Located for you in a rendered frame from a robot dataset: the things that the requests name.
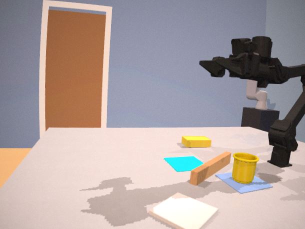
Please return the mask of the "yellow cup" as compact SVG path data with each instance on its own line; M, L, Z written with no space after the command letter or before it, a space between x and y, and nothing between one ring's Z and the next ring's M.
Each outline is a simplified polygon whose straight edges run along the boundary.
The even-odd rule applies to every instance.
M249 153L234 153L232 177L234 181L249 184L254 180L256 164L259 158Z

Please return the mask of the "white flat square pad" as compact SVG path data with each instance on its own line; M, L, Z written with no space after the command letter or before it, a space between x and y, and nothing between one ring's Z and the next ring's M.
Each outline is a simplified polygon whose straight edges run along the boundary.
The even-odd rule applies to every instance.
M202 229L218 208L176 193L148 213L177 229Z

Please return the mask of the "orange wooden beam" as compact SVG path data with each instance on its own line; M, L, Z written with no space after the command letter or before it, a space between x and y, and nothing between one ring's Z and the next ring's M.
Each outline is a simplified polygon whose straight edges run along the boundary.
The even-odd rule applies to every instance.
M230 164L231 152L224 152L214 159L204 163L203 165L194 168L190 173L190 184L197 186L204 180L208 179L216 172Z

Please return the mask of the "yellow rectangular block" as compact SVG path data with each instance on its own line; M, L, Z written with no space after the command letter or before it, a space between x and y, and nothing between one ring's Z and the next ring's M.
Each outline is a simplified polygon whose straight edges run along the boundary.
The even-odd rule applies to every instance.
M186 147L211 147L212 140L205 136L182 136L182 144Z

